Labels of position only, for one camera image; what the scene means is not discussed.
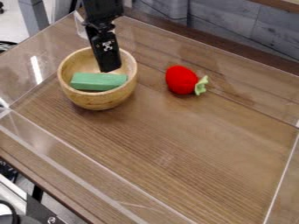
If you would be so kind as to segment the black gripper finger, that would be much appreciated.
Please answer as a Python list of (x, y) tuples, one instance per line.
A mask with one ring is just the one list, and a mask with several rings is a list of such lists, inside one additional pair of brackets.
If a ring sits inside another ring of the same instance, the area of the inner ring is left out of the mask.
[(116, 34), (109, 31), (97, 36), (97, 62), (101, 72), (110, 72), (121, 67)]
[(86, 26), (85, 31), (88, 34), (88, 42), (94, 54), (94, 58), (98, 65), (98, 70), (104, 71), (102, 66), (102, 47), (101, 47), (101, 33), (92, 27)]

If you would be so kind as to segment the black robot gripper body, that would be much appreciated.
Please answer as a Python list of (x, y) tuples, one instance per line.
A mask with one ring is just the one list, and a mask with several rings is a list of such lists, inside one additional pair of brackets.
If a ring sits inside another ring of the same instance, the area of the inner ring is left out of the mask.
[(122, 0), (82, 0), (85, 19), (82, 22), (89, 37), (113, 34), (113, 20), (124, 14)]

